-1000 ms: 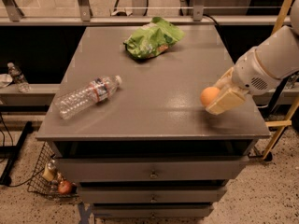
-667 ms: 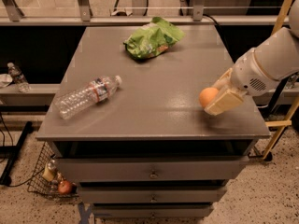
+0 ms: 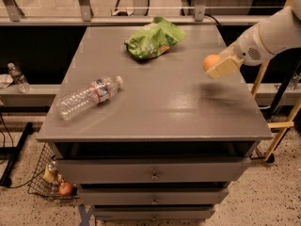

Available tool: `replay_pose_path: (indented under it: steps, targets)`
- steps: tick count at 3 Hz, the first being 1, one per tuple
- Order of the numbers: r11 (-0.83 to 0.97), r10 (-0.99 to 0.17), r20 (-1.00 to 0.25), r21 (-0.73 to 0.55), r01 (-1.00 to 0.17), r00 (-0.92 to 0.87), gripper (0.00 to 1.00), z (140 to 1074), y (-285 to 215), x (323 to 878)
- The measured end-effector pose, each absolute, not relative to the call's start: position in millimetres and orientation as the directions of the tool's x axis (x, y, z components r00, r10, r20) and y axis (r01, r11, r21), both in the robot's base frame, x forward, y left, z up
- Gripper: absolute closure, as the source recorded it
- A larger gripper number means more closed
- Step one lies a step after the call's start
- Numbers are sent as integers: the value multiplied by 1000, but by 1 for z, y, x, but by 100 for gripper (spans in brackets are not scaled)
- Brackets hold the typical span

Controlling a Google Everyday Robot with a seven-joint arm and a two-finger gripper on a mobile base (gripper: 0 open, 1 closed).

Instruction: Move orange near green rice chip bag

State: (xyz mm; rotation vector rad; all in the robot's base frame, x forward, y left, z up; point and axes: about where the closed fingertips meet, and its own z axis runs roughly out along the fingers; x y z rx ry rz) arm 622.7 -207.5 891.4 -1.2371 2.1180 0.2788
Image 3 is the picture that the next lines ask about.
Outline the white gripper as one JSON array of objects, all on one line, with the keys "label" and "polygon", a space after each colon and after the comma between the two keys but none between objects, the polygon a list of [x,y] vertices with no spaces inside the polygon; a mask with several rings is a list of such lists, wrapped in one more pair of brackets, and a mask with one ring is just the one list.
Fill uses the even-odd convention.
[{"label": "white gripper", "polygon": [[[239,57],[232,56],[233,51]],[[236,42],[230,44],[218,55],[220,56],[218,62],[205,72],[212,79],[239,72],[243,62],[248,66],[257,66],[271,59],[271,54],[261,42],[257,26],[248,28]]]}]

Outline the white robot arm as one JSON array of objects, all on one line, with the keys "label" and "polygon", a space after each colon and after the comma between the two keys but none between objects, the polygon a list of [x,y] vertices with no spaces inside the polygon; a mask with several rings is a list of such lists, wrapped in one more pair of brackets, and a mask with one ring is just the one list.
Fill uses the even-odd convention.
[{"label": "white robot arm", "polygon": [[283,51],[301,47],[301,0],[288,0],[283,9],[254,24],[218,55],[203,60],[211,78],[237,73],[240,67],[257,66]]}]

